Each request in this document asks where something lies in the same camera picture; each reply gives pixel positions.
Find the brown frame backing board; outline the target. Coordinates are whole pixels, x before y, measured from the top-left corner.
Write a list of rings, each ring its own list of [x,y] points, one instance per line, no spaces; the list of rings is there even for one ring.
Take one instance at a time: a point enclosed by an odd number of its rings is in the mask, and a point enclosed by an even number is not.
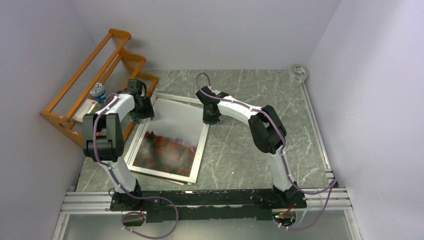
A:
[[[178,181],[178,180],[174,180],[174,179],[168,179],[168,178],[164,178],[164,177],[161,177],[161,176],[155,176],[155,175],[146,174],[146,173],[140,173],[140,174],[141,175],[144,175],[144,176],[148,176],[148,177],[160,179],[160,180],[163,180],[163,181],[167,181],[167,182],[170,182],[170,183],[173,183],[173,184],[177,184],[177,185],[180,185],[180,186],[184,186],[185,185],[184,182]]]

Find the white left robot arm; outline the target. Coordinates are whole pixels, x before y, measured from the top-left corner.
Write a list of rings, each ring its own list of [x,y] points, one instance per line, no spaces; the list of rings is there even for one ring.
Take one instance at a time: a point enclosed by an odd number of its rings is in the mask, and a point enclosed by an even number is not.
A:
[[[142,206],[143,196],[137,179],[123,158],[125,147],[121,126],[125,116],[133,123],[155,117],[147,86],[138,79],[128,80],[127,88],[109,95],[110,102],[95,113],[83,116],[83,153],[98,163],[113,181],[114,191],[123,194],[123,203],[130,210]]]

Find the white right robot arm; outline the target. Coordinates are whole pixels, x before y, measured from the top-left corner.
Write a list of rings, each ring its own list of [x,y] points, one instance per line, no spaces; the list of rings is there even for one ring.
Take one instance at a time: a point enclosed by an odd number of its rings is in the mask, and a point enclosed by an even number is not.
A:
[[[213,125],[220,116],[228,116],[249,126],[256,148],[266,154],[272,172],[275,202],[282,208],[288,207],[295,199],[296,184],[285,159],[287,131],[270,105],[253,106],[225,92],[215,94],[208,86],[196,92],[203,104],[203,122]]]

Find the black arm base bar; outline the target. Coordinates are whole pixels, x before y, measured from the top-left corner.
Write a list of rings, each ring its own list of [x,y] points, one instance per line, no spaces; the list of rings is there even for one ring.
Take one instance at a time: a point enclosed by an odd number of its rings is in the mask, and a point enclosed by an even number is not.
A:
[[[227,190],[161,190],[141,191],[142,200],[127,194],[111,195],[112,212],[145,212],[148,223],[163,221],[244,219],[268,221],[277,211],[304,209],[306,197],[297,190],[285,201],[274,188]]]

